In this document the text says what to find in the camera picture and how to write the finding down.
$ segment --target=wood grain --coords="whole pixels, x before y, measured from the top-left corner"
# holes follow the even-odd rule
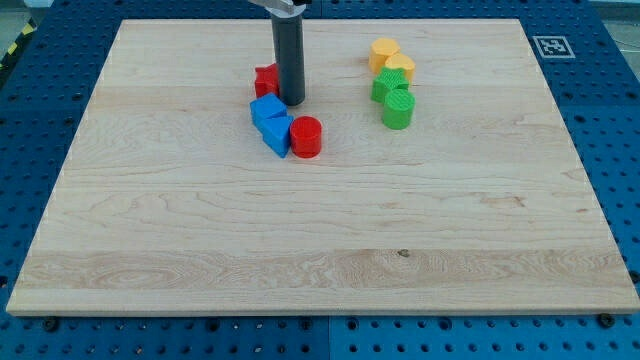
[[[282,160],[247,106],[268,22],[124,21],[7,310],[637,311],[520,24],[402,23],[305,22],[308,96],[290,112],[321,119],[324,147]],[[417,64],[404,131],[369,100],[380,36]]]

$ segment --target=colored block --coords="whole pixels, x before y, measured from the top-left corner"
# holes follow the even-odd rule
[[[394,54],[385,61],[384,66],[390,69],[403,69],[404,77],[406,77],[410,83],[413,81],[416,63],[407,55],[401,53]]]
[[[404,70],[383,67],[380,75],[373,80],[371,100],[384,103],[385,96],[395,89],[409,89],[409,81],[404,77]]]
[[[254,82],[256,98],[268,93],[280,96],[280,83],[278,81],[278,65],[271,64],[265,67],[256,67],[256,80]]]
[[[262,124],[266,119],[287,115],[287,106],[274,94],[269,93],[249,104],[251,119],[260,132],[263,132]]]
[[[322,150],[322,123],[311,116],[301,116],[290,128],[291,151],[301,158],[311,158]]]
[[[400,52],[400,45],[394,39],[377,39],[371,44],[371,49],[369,50],[369,69],[374,74],[379,74],[385,61],[398,52]]]
[[[278,156],[284,158],[291,145],[289,127],[293,116],[281,116],[265,120],[263,123],[262,141],[264,141]]]
[[[402,130],[411,123],[416,99],[409,91],[396,89],[390,91],[384,99],[382,122],[393,130]]]

